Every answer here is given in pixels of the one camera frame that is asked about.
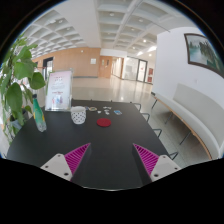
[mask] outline white wall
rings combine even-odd
[[[173,98],[182,83],[207,95],[224,108],[224,79],[203,67],[188,64],[184,33],[204,35],[197,28],[176,28],[157,36],[157,54],[152,92]]]
[[[124,68],[126,66],[127,51],[119,51],[119,50],[114,50],[114,49],[101,48],[100,56],[112,56],[112,57],[124,58],[123,72],[122,72],[122,79],[124,79],[124,76],[125,76]]]
[[[114,75],[120,78],[122,69],[122,58],[117,58],[114,63]]]
[[[127,51],[119,51],[119,50],[114,50],[114,49],[102,48],[100,51],[100,56],[112,56],[112,57],[126,58]]]

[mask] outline floor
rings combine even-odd
[[[199,141],[190,135],[182,144],[179,143],[188,133],[188,128],[174,115],[168,121],[169,110],[157,102],[151,109],[155,99],[151,95],[152,85],[136,81],[121,80],[116,76],[106,78],[74,78],[72,96],[74,99],[102,100],[117,102],[133,102],[142,105],[141,112],[149,113],[149,125],[152,128],[161,128],[160,140],[168,153],[179,152],[174,159],[181,168],[209,161],[208,156]],[[44,89],[35,91],[38,94],[40,106],[45,104]],[[0,151],[7,154],[8,143],[0,130]]]

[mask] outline small white object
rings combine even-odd
[[[162,155],[159,157],[150,178],[152,181],[156,181],[179,170],[181,168],[173,160],[166,155]]]
[[[56,154],[47,163],[45,163],[41,169],[68,181],[72,178],[72,172],[63,154]]]
[[[86,108],[80,106],[72,107],[71,116],[75,124],[83,124],[86,120]]]

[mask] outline picture frame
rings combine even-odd
[[[209,69],[222,78],[224,78],[224,66],[221,58],[209,42],[209,40],[200,34],[184,34],[188,64],[200,66]]]
[[[72,71],[55,71],[49,74],[45,111],[71,111]]]

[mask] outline door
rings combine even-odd
[[[125,67],[125,79],[137,80],[138,74],[138,59],[128,57]]]
[[[53,57],[44,59],[43,70],[42,70],[42,75],[44,77],[44,80],[47,80],[49,76],[49,72],[52,72],[52,69],[53,69]]]
[[[137,81],[144,82],[146,74],[147,62],[139,60]]]
[[[112,60],[112,57],[100,56],[99,77],[110,78]]]

